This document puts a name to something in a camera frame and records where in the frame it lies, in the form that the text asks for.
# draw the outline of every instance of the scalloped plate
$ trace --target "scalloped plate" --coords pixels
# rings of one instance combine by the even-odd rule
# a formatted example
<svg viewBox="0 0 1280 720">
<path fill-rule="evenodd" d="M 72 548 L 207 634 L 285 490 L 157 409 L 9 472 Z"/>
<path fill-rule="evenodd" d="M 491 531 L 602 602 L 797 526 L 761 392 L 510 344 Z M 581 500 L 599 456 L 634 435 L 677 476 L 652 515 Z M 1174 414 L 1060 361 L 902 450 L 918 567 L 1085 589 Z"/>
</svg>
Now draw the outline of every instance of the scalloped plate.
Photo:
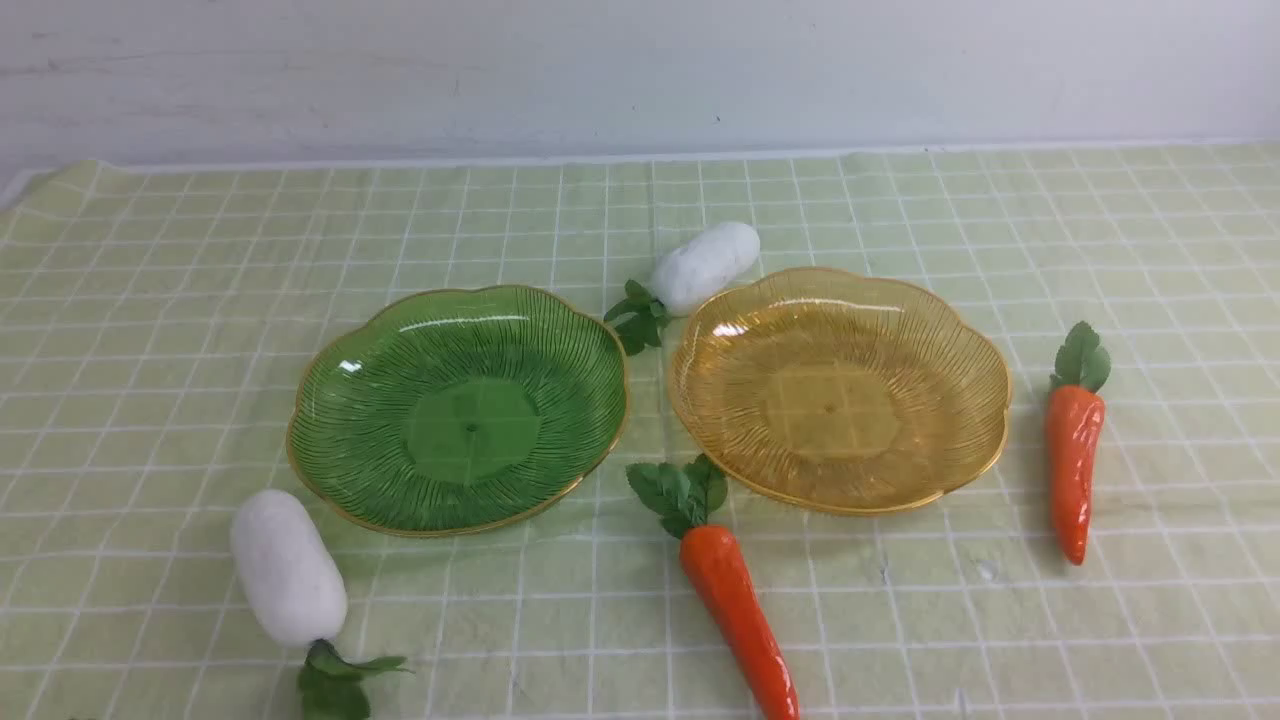
<svg viewBox="0 0 1280 720">
<path fill-rule="evenodd" d="M 1000 457 L 1012 380 L 989 340 L 916 286 L 795 268 L 708 300 L 668 375 L 718 465 L 814 510 L 909 510 Z"/>
<path fill-rule="evenodd" d="M 388 306 L 298 387 L 289 461 L 347 519 L 399 536 L 497 528 L 547 509 L 626 423 L 613 331 L 524 286 Z"/>
</svg>

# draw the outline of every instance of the green plate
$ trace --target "green plate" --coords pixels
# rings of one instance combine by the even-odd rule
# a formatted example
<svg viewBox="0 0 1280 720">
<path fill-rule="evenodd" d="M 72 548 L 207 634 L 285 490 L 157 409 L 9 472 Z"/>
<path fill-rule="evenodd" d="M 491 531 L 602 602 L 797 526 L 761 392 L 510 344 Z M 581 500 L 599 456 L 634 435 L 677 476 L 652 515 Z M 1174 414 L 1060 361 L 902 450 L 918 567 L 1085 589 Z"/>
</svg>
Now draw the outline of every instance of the green plate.
<svg viewBox="0 0 1280 720">
<path fill-rule="evenodd" d="M 375 530 L 515 523 L 573 489 L 617 443 L 625 363 L 613 331 L 540 290 L 415 295 L 311 361 L 289 461 Z"/>
</svg>

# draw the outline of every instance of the artificial carrot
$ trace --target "artificial carrot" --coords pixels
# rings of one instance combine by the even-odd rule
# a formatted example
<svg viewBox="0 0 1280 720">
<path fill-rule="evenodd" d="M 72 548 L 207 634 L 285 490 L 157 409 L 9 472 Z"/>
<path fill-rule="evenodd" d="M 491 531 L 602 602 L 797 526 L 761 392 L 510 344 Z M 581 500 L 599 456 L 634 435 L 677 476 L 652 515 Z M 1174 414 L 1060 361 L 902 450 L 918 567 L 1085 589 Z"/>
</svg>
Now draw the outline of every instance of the artificial carrot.
<svg viewBox="0 0 1280 720">
<path fill-rule="evenodd" d="M 1053 361 L 1044 418 L 1053 532 L 1073 565 L 1084 562 L 1089 541 L 1093 457 L 1106 418 L 1106 402 L 1097 392 L 1110 374 L 1111 356 L 1102 338 L 1088 323 L 1076 323 Z"/>
<path fill-rule="evenodd" d="M 707 516 L 724 502 L 724 473 L 705 455 L 685 465 L 637 462 L 627 482 L 662 527 L 680 539 L 680 565 L 721 635 L 767 720 L 796 720 L 800 703 L 773 630 L 760 610 L 742 551 L 733 534 Z"/>
</svg>

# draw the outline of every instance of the gold plate rim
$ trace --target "gold plate rim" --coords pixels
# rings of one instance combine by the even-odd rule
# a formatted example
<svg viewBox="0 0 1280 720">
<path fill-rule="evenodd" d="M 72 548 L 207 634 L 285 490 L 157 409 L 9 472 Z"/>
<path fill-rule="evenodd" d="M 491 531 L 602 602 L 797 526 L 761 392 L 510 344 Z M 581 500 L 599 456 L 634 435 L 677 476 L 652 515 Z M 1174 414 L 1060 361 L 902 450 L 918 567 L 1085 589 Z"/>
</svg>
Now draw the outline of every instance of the gold plate rim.
<svg viewBox="0 0 1280 720">
<path fill-rule="evenodd" d="M 803 497 L 796 497 L 796 496 L 791 496 L 791 495 L 786 495 L 786 493 L 771 489 L 771 488 L 768 488 L 765 486 L 762 486 L 760 483 L 758 483 L 755 480 L 751 480 L 750 478 L 742 477 L 739 473 L 733 473 L 733 471 L 728 470 L 726 468 L 726 465 L 724 465 L 724 460 L 722 457 L 719 457 L 719 454 L 713 452 L 712 450 L 709 450 L 698 438 L 698 436 L 694 433 L 694 429 L 692 429 L 694 420 L 692 420 L 692 418 L 690 418 L 684 411 L 684 409 L 682 409 L 684 404 L 682 402 L 677 402 L 676 374 L 668 370 L 667 372 L 667 404 L 671 405 L 672 410 L 676 413 L 676 416 L 680 419 L 680 423 L 685 427 L 685 430 L 689 432 L 690 437 L 694 438 L 694 442 L 698 445 L 698 447 L 704 454 L 707 454 L 707 456 L 710 460 L 713 460 L 716 462 L 716 465 L 718 465 L 721 469 L 723 469 L 727 475 L 730 475 L 731 478 L 733 478 L 737 482 L 742 483 L 744 486 L 746 486 L 748 488 L 753 489 L 754 492 L 758 492 L 758 493 L 760 493 L 760 495 L 763 495 L 765 497 L 771 497 L 771 498 L 781 501 L 781 502 L 786 502 L 787 505 L 795 505 L 795 506 L 799 506 L 799 507 L 804 507 L 806 510 L 817 510 L 819 512 L 827 512 L 829 515 L 844 515 L 844 516 L 854 516 L 854 518 L 869 518 L 869 516 L 876 516 L 876 515 L 890 515 L 890 514 L 893 514 L 893 512 L 902 512 L 902 511 L 906 511 L 906 510 L 915 510 L 918 507 L 923 507 L 923 506 L 925 506 L 925 505 L 928 505 L 931 502 L 937 501 L 938 498 L 941 498 L 945 495 L 950 495 L 950 493 L 952 493 L 952 492 L 955 492 L 955 491 L 957 491 L 957 489 L 968 486 L 969 483 L 972 483 L 972 482 L 977 480 L 978 478 L 980 478 L 983 475 L 983 473 L 986 473 L 987 470 L 989 470 L 1000 460 L 1000 456 L 1004 455 L 1005 446 L 1009 443 L 1009 416 L 1010 416 L 1010 413 L 1012 410 L 1012 404 L 1014 404 L 1014 375 L 1012 375 L 1012 372 L 1009 369 L 1009 361 L 1005 360 L 1005 355 L 1000 351 L 1000 348 L 996 346 L 996 343 L 992 342 L 992 340 L 989 337 L 987 337 L 986 334 L 978 332 L 977 328 L 974 328 L 973 325 L 970 325 L 969 323 L 966 323 L 964 320 L 964 318 L 960 316 L 960 313 L 957 313 L 956 309 L 951 306 L 951 304 L 948 304 L 946 300 L 943 300 L 942 297 L 940 297 L 933 291 L 931 291 L 928 288 L 924 288 L 924 287 L 920 287 L 920 286 L 918 286 L 915 283 L 909 283 L 906 281 L 900 281 L 900 279 L 896 279 L 896 278 L 874 278 L 874 277 L 868 277 L 868 275 L 860 275 L 858 273 L 854 273 L 854 272 L 850 272 L 850 270 L 842 270 L 840 268 L 801 266 L 801 268 L 786 268 L 786 269 L 782 269 L 782 270 L 776 270 L 776 272 L 769 273 L 769 274 L 764 275 L 763 278 L 760 278 L 760 279 L 758 279 L 758 281 L 755 281 L 753 283 L 744 284 L 744 286 L 737 286 L 737 287 L 731 287 L 731 288 L 723 290 L 723 291 L 721 291 L 721 292 L 710 296 L 709 299 L 707 299 L 707 301 L 704 301 L 701 305 L 699 305 L 698 309 L 694 310 L 692 314 L 689 315 L 689 322 L 685 324 L 685 329 L 684 329 L 684 332 L 680 336 L 680 343 L 676 345 L 676 348 L 675 348 L 673 352 L 680 352 L 680 350 L 682 350 L 686 345 L 689 345 L 689 343 L 692 342 L 694 328 L 696 327 L 695 320 L 698 320 L 698 316 L 712 302 L 719 300 L 721 297 L 724 297 L 724 296 L 728 296 L 728 295 L 732 295 L 732 293 L 736 293 L 736 292 L 749 292 L 753 288 L 755 288 L 756 286 L 760 286 L 760 284 L 765 283 L 767 281 L 777 279 L 777 278 L 780 278 L 782 275 L 797 275 L 797 274 L 808 274 L 808 273 L 826 273 L 826 274 L 838 275 L 838 277 L 847 278 L 850 282 L 855 282 L 855 283 L 896 284 L 896 286 L 906 287 L 908 290 L 911 290 L 914 292 L 919 292 L 922 295 L 933 297 L 943 307 L 946 307 L 946 311 L 951 314 L 951 316 L 955 319 L 956 324 L 960 328 L 963 328 L 964 331 L 972 333 L 974 337 L 977 337 L 983 343 L 986 343 L 987 347 L 989 347 L 992 350 L 992 352 L 996 354 L 996 357 L 1000 359 L 1000 366 L 1005 370 L 1005 398 L 1006 398 L 1006 402 L 1005 402 L 1004 421 L 1001 423 L 1000 445 L 996 447 L 996 451 L 992 452 L 991 459 L 988 459 L 987 462 L 984 462 L 982 465 L 982 468 L 978 469 L 973 474 L 973 477 L 965 479 L 964 482 L 956 483 L 955 487 L 952 487 L 950 489 L 938 491 L 938 492 L 934 492 L 933 495 L 929 495 L 929 496 L 914 500 L 911 502 L 904 502 L 904 503 L 899 503 L 899 505 L 886 505 L 883 507 L 870 507 L 870 509 L 868 509 L 868 507 L 846 507 L 846 506 L 840 506 L 840 505 L 827 505 L 827 503 L 823 503 L 823 502 L 814 502 L 812 500 L 805 500 Z"/>
<path fill-rule="evenodd" d="M 293 442 L 291 442 L 291 439 L 293 438 L 293 425 L 294 425 L 294 423 L 298 419 L 298 414 L 302 411 L 302 388 L 303 388 L 303 386 L 306 386 L 307 378 L 311 377 L 311 370 L 315 369 L 316 360 L 319 360 L 321 356 L 324 356 L 325 354 L 328 354 L 334 346 L 337 346 L 338 343 L 343 342 L 344 340 L 347 340 L 347 338 L 349 338 L 349 337 L 352 337 L 352 336 L 355 336 L 357 333 L 362 333 L 362 332 L 367 331 L 378 320 L 378 318 L 383 316 L 392 307 L 396 307 L 396 306 L 398 306 L 398 305 L 401 305 L 403 302 L 410 302 L 410 301 L 413 301 L 413 300 L 420 300 L 420 299 L 426 297 L 429 295 L 440 295 L 440 293 L 477 295 L 477 293 L 490 292 L 490 291 L 494 291 L 494 290 L 503 290 L 503 288 L 531 290 L 534 292 L 545 295 L 545 296 L 550 297 L 552 300 L 556 300 L 557 302 L 559 302 L 564 307 L 567 307 L 571 313 L 573 313 L 576 315 L 580 315 L 582 318 L 586 318 L 588 320 L 590 320 L 590 322 L 595 323 L 596 325 L 604 328 L 608 332 L 608 337 L 611 337 L 613 340 L 613 345 L 614 345 L 614 347 L 618 351 L 618 357 L 622 359 L 622 420 L 618 423 L 617 432 L 613 433 L 613 439 L 609 441 L 609 445 L 605 446 L 605 448 L 600 454 L 600 456 L 596 457 L 594 462 L 591 462 L 591 466 L 588 468 L 585 471 L 582 471 L 582 474 L 580 474 L 576 478 L 573 478 L 567 486 L 564 486 L 563 489 L 561 489 L 559 492 L 557 492 L 554 496 L 544 500 L 541 503 L 539 503 L 539 505 L 536 505 L 534 507 L 530 507 L 529 510 L 525 510 L 524 512 L 518 512 L 518 514 L 512 515 L 509 518 L 503 518 L 502 520 L 494 520 L 493 523 L 485 523 L 485 524 L 481 524 L 481 525 L 470 525 L 470 527 L 466 527 L 466 528 L 451 528 L 448 530 L 402 530 L 402 529 L 398 529 L 398 528 L 388 528 L 388 527 L 384 527 L 384 525 L 379 525 L 376 523 L 370 523 L 370 521 L 364 520 L 361 518 L 356 518 L 355 515 L 352 515 L 351 512 L 348 512 L 346 509 L 343 509 L 342 506 L 339 506 L 337 502 L 334 502 L 332 498 L 329 498 L 326 495 L 324 495 L 323 492 L 320 492 L 320 488 L 317 488 L 312 483 L 311 478 L 308 478 L 306 475 L 306 473 L 302 471 L 302 468 L 298 465 L 297 459 L 293 456 Z M 586 479 L 588 475 L 590 475 L 591 473 L 594 473 L 595 469 L 599 468 L 600 464 L 604 462 L 604 460 L 613 452 L 613 450 L 618 446 L 618 442 L 621 442 L 622 433 L 626 432 L 627 423 L 631 419 L 631 383 L 628 382 L 628 378 L 630 378 L 630 372 L 627 369 L 627 354 L 626 354 L 626 350 L 623 350 L 623 347 L 622 347 L 622 341 L 618 340 L 618 333 L 614 332 L 613 328 L 611 328 L 609 325 L 604 324 L 604 322 L 600 320 L 599 318 L 596 318 L 594 315 L 588 315 L 586 313 L 584 313 L 584 311 L 579 310 L 577 307 L 575 307 L 572 302 L 564 300 L 563 297 L 556 295 L 554 292 L 543 290 L 540 287 L 534 287 L 534 286 L 529 286 L 529 284 L 520 284 L 520 283 L 500 283 L 500 284 L 490 284 L 490 286 L 477 287 L 477 288 L 442 287 L 442 288 L 436 288 L 436 290 L 428 290 L 428 291 L 422 291 L 422 292 L 415 292 L 413 295 L 407 295 L 407 296 L 397 300 L 396 302 L 392 302 L 392 304 L 387 305 L 385 307 L 383 307 L 378 313 L 374 313 L 372 316 L 370 316 L 367 320 L 365 320 L 365 323 L 362 325 L 360 325 L 358 328 L 348 331 L 348 332 L 346 332 L 346 333 L 343 333 L 343 334 L 333 338 L 332 341 L 326 342 L 325 346 L 323 348 L 320 348 L 320 351 L 316 352 L 311 357 L 311 360 L 307 361 L 307 366 L 303 368 L 303 370 L 302 370 L 302 379 L 298 380 L 298 389 L 294 392 L 294 396 L 293 396 L 293 414 L 289 416 L 289 424 L 288 424 L 288 427 L 284 430 L 284 451 L 285 451 L 285 455 L 288 455 L 289 468 L 293 470 L 293 475 L 296 478 L 298 478 L 298 482 L 301 482 L 303 487 L 306 487 L 308 491 L 311 491 L 312 495 L 315 495 L 316 497 L 319 497 L 338 516 L 340 516 L 342 519 L 347 520 L 348 523 L 353 523 L 353 524 L 360 525 L 360 527 L 362 527 L 362 528 L 365 528 L 367 530 L 374 530 L 376 533 L 381 533 L 381 534 L 385 534 L 385 536 L 393 536 L 393 537 L 401 537 L 401 538 L 445 538 L 445 537 L 456 537 L 456 536 L 471 536 L 471 534 L 483 533 L 483 532 L 486 532 L 486 530 L 497 530 L 499 528 L 506 528 L 508 525 L 515 525 L 517 523 L 527 520 L 527 519 L 532 518 L 534 515 L 538 515 L 538 514 L 543 512 L 544 510 L 549 509 L 550 506 L 553 506 L 557 502 L 559 502 L 561 500 L 563 500 L 568 493 L 573 492 L 577 488 L 577 486 L 582 484 L 582 480 Z"/>
</svg>

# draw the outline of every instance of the yellow plate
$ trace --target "yellow plate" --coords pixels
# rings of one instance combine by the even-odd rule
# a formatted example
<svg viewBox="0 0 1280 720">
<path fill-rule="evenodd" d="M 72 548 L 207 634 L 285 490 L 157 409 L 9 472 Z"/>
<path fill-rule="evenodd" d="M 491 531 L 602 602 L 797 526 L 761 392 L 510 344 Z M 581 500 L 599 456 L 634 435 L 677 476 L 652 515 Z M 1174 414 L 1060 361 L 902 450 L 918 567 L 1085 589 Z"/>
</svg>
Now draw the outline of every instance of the yellow plate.
<svg viewBox="0 0 1280 720">
<path fill-rule="evenodd" d="M 938 296 L 827 268 L 723 292 L 690 318 L 667 391 L 728 474 L 844 515 L 925 505 L 1004 450 L 1000 351 Z"/>
</svg>

